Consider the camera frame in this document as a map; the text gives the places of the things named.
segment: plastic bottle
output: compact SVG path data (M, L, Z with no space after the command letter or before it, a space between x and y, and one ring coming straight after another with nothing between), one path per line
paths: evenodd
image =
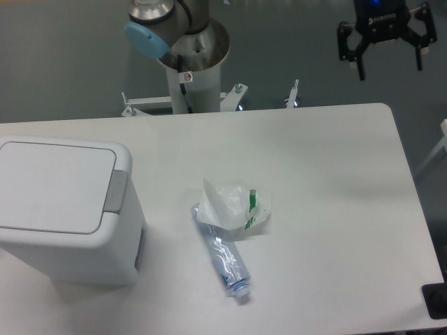
M250 273L231 234L215 225L198 222L197 212L198 204L191 208L191 214L211 256L212 264L222 277L225 289L238 299L247 296L250 293Z

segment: metal bolt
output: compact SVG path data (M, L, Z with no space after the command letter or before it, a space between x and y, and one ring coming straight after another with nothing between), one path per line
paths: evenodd
M121 92L121 95L123 96L123 101L124 101L124 107L127 109L127 112L131 113L131 115L134 117L137 115L136 111L133 109L133 107L131 106L131 104L129 103L129 101L127 100L126 94L124 94L124 92Z

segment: gray floor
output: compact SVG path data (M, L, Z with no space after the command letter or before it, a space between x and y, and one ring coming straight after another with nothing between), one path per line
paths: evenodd
M212 17L231 40L222 89L248 85L249 109L282 107L299 78L303 107L389 105L412 171L441 139L439 124L447 118L444 0L430 1L439 41L423 57L424 71L416 70L412 47L398 40L368 49L365 82L337 54L338 23L355 20L352 0L230 2L211 0ZM126 5L126 0L0 2L0 122L118 117L121 91L128 98L167 96L162 68L124 37ZM447 244L447 161L417 189L435 244Z

